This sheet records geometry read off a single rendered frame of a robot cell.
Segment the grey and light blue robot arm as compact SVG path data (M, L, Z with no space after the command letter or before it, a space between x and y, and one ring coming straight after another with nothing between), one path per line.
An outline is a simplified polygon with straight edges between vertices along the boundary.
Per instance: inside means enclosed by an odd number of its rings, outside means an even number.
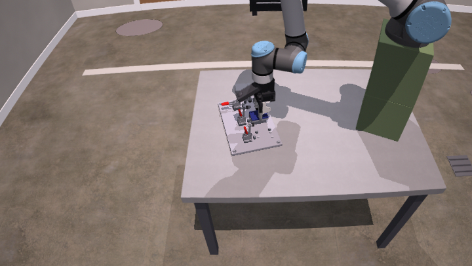
M450 29L451 13L444 0L378 0L389 8L391 19L385 34L394 42L412 48L426 47L442 39ZM281 0L285 25L285 48L260 41L252 46L252 84L235 95L241 103L261 91L257 85L273 79L273 70L303 73L307 62L308 36L302 0ZM256 82L256 83L255 83Z

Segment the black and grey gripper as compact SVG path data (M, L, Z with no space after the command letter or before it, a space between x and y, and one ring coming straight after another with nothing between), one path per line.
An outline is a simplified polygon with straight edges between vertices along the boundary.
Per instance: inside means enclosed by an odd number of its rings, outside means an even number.
M275 79L273 78L272 81L267 84L256 84L260 85L262 90L254 94L254 105L255 109L258 110L259 119L262 120L262 115L271 111L271 108L267 107L265 102L275 101L275 96L273 96L275 95Z

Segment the toggle clamp with red handle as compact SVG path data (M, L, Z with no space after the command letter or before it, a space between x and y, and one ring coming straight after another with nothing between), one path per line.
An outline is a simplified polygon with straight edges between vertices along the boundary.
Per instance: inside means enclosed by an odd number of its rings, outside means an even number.
M246 126L248 127L248 132L247 132ZM246 125L246 126L244 126L245 133L243 134L244 143L252 142L251 126L254 126L254 123L252 123L252 124L248 123L248 125Z
M248 101L249 103L251 103L251 102L252 102L252 98L249 97L249 98L247 98L247 99L244 100L244 101ZM243 101L243 102L244 102L244 101ZM236 99L236 100L233 100L232 102L224 102L224 103L221 103L221 105L222 105L222 106L224 106L224 105L233 105L234 111L236 111L236 110L238 110L238 109L241 109L241 103L238 102L237 99Z

